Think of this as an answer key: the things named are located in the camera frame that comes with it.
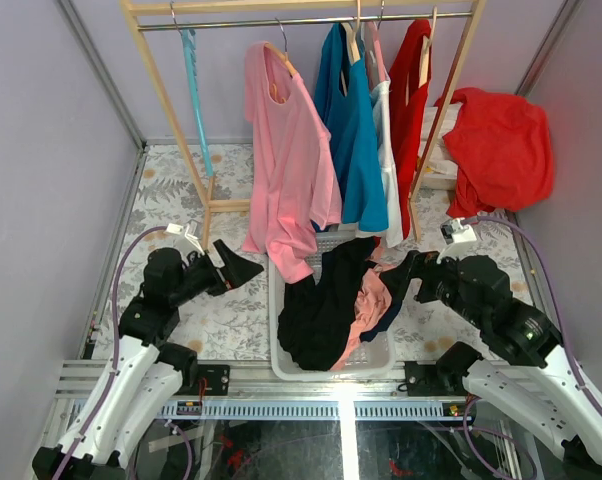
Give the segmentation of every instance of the light blue hanger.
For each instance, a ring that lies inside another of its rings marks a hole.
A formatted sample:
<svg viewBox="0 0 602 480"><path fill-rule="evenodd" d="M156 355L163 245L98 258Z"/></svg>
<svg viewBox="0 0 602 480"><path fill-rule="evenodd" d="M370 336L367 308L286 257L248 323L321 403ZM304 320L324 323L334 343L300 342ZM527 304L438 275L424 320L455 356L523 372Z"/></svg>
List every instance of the light blue hanger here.
<svg viewBox="0 0 602 480"><path fill-rule="evenodd" d="M205 136L203 129L203 118L201 116L201 102L199 101L199 88L197 87L197 69L196 69L196 55L194 35L195 31L193 28L181 29L177 24L176 17L174 16L174 10L172 10L172 20L174 25L177 27L177 31L181 34L181 42L183 43L183 55L185 57L185 69L188 73L188 85L190 87L190 97L192 98L192 109L194 110L194 117L197 122L197 130L199 132L199 142L201 143L201 153L203 154L203 161L205 162L205 172L208 177L214 175L212 170L212 160L210 159L210 151L208 150L208 141Z"/></svg>

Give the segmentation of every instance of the wooden clothes rack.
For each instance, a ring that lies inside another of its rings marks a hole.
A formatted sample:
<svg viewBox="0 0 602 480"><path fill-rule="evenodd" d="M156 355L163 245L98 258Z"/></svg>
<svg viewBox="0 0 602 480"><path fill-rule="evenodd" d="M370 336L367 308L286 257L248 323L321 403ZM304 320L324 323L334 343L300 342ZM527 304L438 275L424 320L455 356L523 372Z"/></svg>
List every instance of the wooden clothes rack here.
<svg viewBox="0 0 602 480"><path fill-rule="evenodd" d="M381 7L383 6L396 6L396 5L432 5L446 4L446 3L459 3L461 0L436 0L435 2L428 0L359 0L360 7ZM415 174L414 181L410 189L410 196L408 201L408 208L410 216L412 218L412 227L415 238L418 241L421 239L421 227L417 217L416 199L421 188L423 177L427 172L430 156L434 149L435 141L439 136L439 131L443 125L443 119L445 113L450 105L452 94L454 93L459 74L463 68L463 64L468 55L468 50L472 43L472 38L477 29L479 19L483 13L485 2L487 0L469 0L472 4L470 11L458 12L458 13L439 13L437 19L454 18L454 17L466 17L465 28L461 35L461 40L457 47L456 55L452 62L452 67L448 74L448 79L445 83L443 90L443 102L437 110L437 114L434 118L434 124L430 130L428 141L423 151L422 161L419 164L418 170ZM143 63L148 71L152 85L159 97L163 111L168 119L170 128L174 133L174 137L181 151L181 155L190 171L194 187L197 191L197 195L203 204L205 209L205 216L203 221L203 235L201 244L204 249L208 247L208 241L210 237L210 223L212 221L213 213L223 212L246 212L250 208L250 200L248 199L233 199L233 200L215 200L213 197L215 176L212 176L208 180L207 188L201 181L201 177L194 165L192 154L188 149L188 144L181 130L179 121L177 120L174 112L174 107L170 102L170 97L166 91L159 69L157 68L156 62L148 46L148 42L145 38L144 33L149 31L164 31L164 30L176 30L176 24L166 23L160 25L142 25L139 23L140 17L147 16L172 16L173 12L176 15L186 14L204 14L204 13L236 13L236 12L254 12L254 11L280 11L280 10L318 10L326 8L352 8L357 6L356 0L211 0L201 1L197 3L146 3L146 4L135 4L131 0L120 0L121 9L126 20L126 23L134 39L134 43L139 49ZM379 16L367 16L358 17L360 21L393 21L393 20L414 20L416 18L431 18L431 14L406 14L406 15L379 15ZM234 21L234 22L207 22L207 23L183 23L180 24L180 28L232 28L232 27L254 27L254 26L266 26L266 25L306 25L306 24L318 24L318 23L341 23L346 21L356 21L357 17L334 17L334 18L307 18L307 19L292 19L292 20L246 20L246 21Z"/></svg>

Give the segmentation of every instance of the gray wall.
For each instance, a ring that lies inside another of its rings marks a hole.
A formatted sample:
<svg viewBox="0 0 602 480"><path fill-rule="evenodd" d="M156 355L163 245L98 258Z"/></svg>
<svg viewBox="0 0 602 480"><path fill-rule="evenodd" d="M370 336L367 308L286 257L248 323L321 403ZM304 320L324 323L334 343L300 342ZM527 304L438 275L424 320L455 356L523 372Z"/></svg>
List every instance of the gray wall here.
<svg viewBox="0 0 602 480"><path fill-rule="evenodd" d="M77 354L134 159L55 3L0 2L0 480Z"/></svg>
<svg viewBox="0 0 602 480"><path fill-rule="evenodd" d="M577 356L602 390L602 0L588 0L533 89L548 113L552 196L519 214L556 278Z"/></svg>
<svg viewBox="0 0 602 480"><path fill-rule="evenodd" d="M119 10L119 2L74 2L143 134L149 138L172 136ZM562 3L563 0L488 0L460 85L514 92ZM352 15L355 3L352 5L353 8L349 10L258 12L240 18ZM444 5L439 10L468 9L467 5L461 3ZM387 14L430 11L431 7L386 8ZM364 9L363 13L373 15L378 12L379 9ZM210 18L226 20L239 16L184 16L179 20L205 21ZM143 21L164 23L170 22L171 18L148 18ZM443 89L464 22L465 19L437 22L431 99L437 98ZM381 27L381 42L388 69L407 25L408 22L386 22ZM321 45L329 28L328 25L286 27L290 59L311 92L316 82ZM179 34L149 32L146 35L183 130L186 136L196 138ZM269 40L283 48L279 27L205 30L197 34L199 88L205 127L210 139L227 141L252 138L252 130L243 119L243 57L247 46L259 40Z"/></svg>

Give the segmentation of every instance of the red cloth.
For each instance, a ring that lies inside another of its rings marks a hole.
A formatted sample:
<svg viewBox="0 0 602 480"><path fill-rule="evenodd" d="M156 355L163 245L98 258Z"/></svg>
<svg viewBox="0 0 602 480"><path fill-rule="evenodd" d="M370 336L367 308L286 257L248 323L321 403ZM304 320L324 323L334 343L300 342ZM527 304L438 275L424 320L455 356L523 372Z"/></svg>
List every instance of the red cloth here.
<svg viewBox="0 0 602 480"><path fill-rule="evenodd" d="M419 88L421 46L424 37L430 37L430 22L418 19L410 24L397 58L390 69L390 138L397 166L399 204L403 224L403 238L410 233L408 200L419 155L421 124L428 99L428 85L432 76L428 65L428 81ZM406 105L406 87L409 81L409 101Z"/></svg>
<svg viewBox="0 0 602 480"><path fill-rule="evenodd" d="M523 97L478 88L457 90L456 102L464 105L443 137L459 165L448 215L470 217L495 208L516 212L548 198L554 162L545 112Z"/></svg>

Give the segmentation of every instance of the floral patterned mat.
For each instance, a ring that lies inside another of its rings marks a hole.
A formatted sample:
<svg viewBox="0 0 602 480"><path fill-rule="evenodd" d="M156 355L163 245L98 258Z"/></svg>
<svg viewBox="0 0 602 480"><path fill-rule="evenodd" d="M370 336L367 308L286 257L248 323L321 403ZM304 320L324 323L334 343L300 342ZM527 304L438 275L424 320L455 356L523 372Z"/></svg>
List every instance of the floral patterned mat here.
<svg viewBox="0 0 602 480"><path fill-rule="evenodd" d="M252 146L211 145L212 162L217 182L214 198L249 198L252 190ZM195 163L205 178L200 150L191 147ZM418 200L423 238L420 250L438 250L445 242L439 226L448 219L446 210L449 193L440 190L421 190ZM144 230L167 223L201 222L203 206L190 180L176 146L153 146L147 161L132 214L126 229L122 252ZM248 227L247 214L215 214L212 219L211 241L221 238L236 252ZM530 303L530 295L521 270L519 257L509 230L497 224L477 227L480 241L473 254L492 257L511 279L515 295ZM136 295L143 276L148 254L160 247L172 246L167 234L150 234L131 253L123 269L119 285L119 309L122 310ZM397 248L388 250L383 262L398 264L408 250L417 248L412 238ZM219 297L200 295L180 309L181 322L171 341L187 345L205 360L268 360L270 358L268 328L268 278L265 255L246 254L246 258L265 267L264 273L244 285ZM467 322L438 302L421 305L411 298L416 294L413 282L403 309L393 324L397 360L436 360L455 341L464 341L488 358L494 358L480 341L478 332ZM101 323L92 333L95 342L92 358L107 358L112 348L111 304L108 301Z"/></svg>

